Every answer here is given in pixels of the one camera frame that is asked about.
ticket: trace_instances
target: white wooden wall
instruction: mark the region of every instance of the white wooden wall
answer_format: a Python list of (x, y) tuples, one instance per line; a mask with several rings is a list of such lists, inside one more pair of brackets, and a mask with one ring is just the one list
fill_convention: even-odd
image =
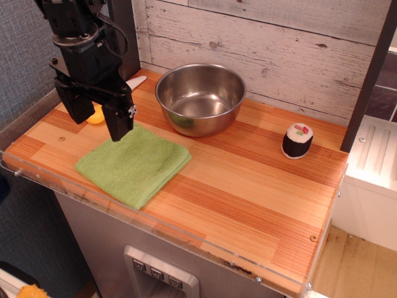
[(143, 68), (208, 62), (247, 97), (347, 125), (391, 0), (132, 0)]

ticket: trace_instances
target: control panel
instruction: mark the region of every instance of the control panel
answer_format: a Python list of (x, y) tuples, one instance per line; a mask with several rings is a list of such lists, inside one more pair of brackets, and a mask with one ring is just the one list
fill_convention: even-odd
[(124, 249), (124, 260), (136, 298), (150, 298), (164, 284), (183, 292), (186, 298), (200, 297), (199, 280), (173, 264), (130, 245)]

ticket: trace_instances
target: wood grain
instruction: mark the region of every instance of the wood grain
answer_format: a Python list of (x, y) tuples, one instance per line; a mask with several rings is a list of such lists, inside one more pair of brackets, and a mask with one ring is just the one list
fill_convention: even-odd
[(397, 251), (331, 227), (313, 289), (327, 297), (394, 297)]
[(136, 2), (142, 65), (209, 62), (244, 78), (249, 98), (347, 126), (390, 0)]
[[(141, 70), (139, 75), (148, 79), (133, 91), (136, 121), (193, 156), (139, 212), (74, 170), (109, 133), (104, 124), (69, 121), (62, 105), (14, 142), (4, 161), (84, 204), (298, 295), (320, 246), (310, 238), (321, 239), (346, 164), (347, 154), (338, 149), (346, 128), (246, 99), (225, 132), (185, 137), (166, 122), (156, 102), (160, 74)], [(281, 151), (283, 135), (294, 122), (314, 131), (308, 154), (299, 160)]]
[(379, 1), (189, 0), (189, 6), (376, 45), (390, 6)]

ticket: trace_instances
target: folded cloth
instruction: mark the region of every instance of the folded cloth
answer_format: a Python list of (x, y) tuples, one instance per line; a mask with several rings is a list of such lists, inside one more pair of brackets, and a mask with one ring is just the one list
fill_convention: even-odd
[(135, 124), (120, 141), (107, 140), (74, 168), (107, 194), (139, 210), (191, 158), (185, 147)]

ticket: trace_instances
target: wooden countertop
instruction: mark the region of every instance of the wooden countertop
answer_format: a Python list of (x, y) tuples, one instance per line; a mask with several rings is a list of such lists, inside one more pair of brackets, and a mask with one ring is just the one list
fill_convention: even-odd
[[(133, 91), (136, 122), (187, 147), (193, 157), (140, 212), (109, 199), (74, 170), (80, 157), (110, 137), (104, 123), (76, 125), (62, 105), (14, 142), (4, 161), (48, 187), (298, 297), (300, 283), (310, 282), (346, 165), (347, 153), (339, 151), (346, 128), (245, 100), (225, 132), (185, 137), (166, 122), (156, 101), (160, 75), (140, 75), (148, 79)], [(314, 139), (306, 156), (289, 160), (281, 144), (295, 122), (309, 125)]]

